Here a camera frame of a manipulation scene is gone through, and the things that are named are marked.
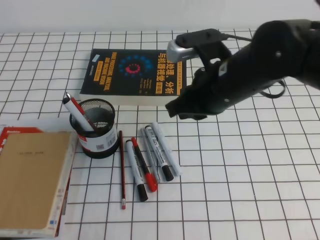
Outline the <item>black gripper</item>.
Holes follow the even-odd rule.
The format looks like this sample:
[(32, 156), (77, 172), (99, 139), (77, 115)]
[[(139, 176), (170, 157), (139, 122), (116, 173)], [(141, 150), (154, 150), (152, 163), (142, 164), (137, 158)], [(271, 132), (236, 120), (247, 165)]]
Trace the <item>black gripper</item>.
[(252, 63), (248, 51), (235, 53), (210, 76), (199, 77), (192, 93), (167, 103), (165, 108), (169, 117), (206, 118), (250, 98), (253, 95), (249, 80)]

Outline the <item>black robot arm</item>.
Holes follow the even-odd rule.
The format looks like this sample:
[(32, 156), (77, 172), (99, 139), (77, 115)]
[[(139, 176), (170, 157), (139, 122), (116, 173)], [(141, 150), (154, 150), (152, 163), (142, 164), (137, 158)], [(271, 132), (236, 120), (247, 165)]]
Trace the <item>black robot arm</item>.
[(166, 104), (170, 117), (202, 120), (218, 115), (255, 94), (292, 77), (320, 87), (320, 24), (274, 20), (262, 24), (246, 46), (231, 53), (230, 34), (210, 28), (178, 35), (167, 46), (173, 63), (200, 58), (191, 85)]

